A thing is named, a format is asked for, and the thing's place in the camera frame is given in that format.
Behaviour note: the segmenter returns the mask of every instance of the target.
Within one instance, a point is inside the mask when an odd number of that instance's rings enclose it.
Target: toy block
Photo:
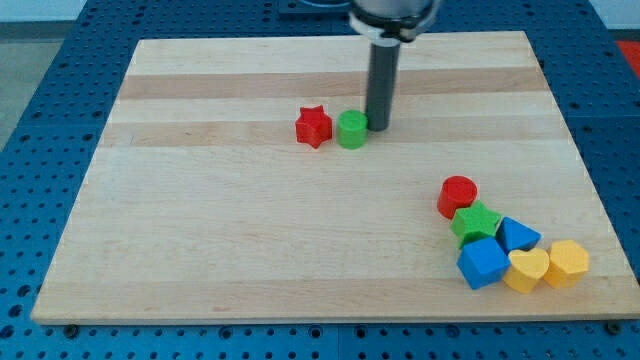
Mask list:
[[[509,265],[509,258],[493,237],[465,245],[458,258],[458,268],[474,290],[500,281]]]
[[[447,219],[453,219],[457,209],[471,206],[478,196],[476,184],[464,176],[451,176],[442,183],[438,198],[438,211]]]
[[[556,241],[549,247],[549,271],[544,280],[553,288],[570,288],[589,271],[589,253],[573,240]]]
[[[468,208],[456,210],[451,230],[460,240],[458,248],[479,239],[494,237],[501,218],[502,215],[487,209],[480,201],[475,201]]]
[[[549,270],[549,254],[539,248],[513,250],[509,253],[509,261],[511,266],[502,281],[523,294],[530,293]]]
[[[338,144],[357,149],[367,141],[367,116],[358,110],[347,110],[338,118]]]
[[[324,113],[322,105],[314,108],[300,108],[296,121],[296,136],[299,143],[307,143],[317,149],[323,141],[331,139],[331,118]]]
[[[539,232],[506,216],[502,219],[496,233],[498,244],[507,254],[512,250],[533,249],[541,236]]]

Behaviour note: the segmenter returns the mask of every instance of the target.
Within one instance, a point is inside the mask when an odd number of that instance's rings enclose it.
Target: green block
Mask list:
[[[367,116],[358,110],[347,110],[338,118],[338,144],[357,149],[367,141]]]
[[[500,219],[502,215],[487,209],[477,200],[468,208],[456,210],[451,222],[451,230],[460,239],[458,248],[462,249],[468,243],[486,237],[495,237]]]

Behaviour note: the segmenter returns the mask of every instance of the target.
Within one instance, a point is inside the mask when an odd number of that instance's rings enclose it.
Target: yellow block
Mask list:
[[[549,269],[549,255],[543,249],[512,250],[509,260],[511,266],[502,281],[523,294],[530,293]]]
[[[589,253],[573,240],[552,243],[549,260],[544,280],[554,288],[573,287],[589,271]]]

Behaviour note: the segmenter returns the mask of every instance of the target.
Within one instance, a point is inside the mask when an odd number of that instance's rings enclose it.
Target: wood grain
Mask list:
[[[334,118],[361,108],[367,46],[358,37],[140,42],[32,317],[640,315],[638,283],[523,33],[422,36],[403,50],[389,130],[355,151],[296,143],[300,106],[323,104]],[[502,284],[469,289],[435,209],[452,174],[542,232],[540,246],[578,241],[591,271],[573,289],[526,296]]]

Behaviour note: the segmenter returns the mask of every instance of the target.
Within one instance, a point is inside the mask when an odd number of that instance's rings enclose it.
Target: blue cube block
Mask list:
[[[502,280],[510,265],[494,237],[465,245],[458,258],[458,268],[474,290]]]
[[[542,235],[539,232],[509,217],[502,219],[502,223],[496,232],[498,244],[507,254],[516,249],[531,250],[541,237]]]

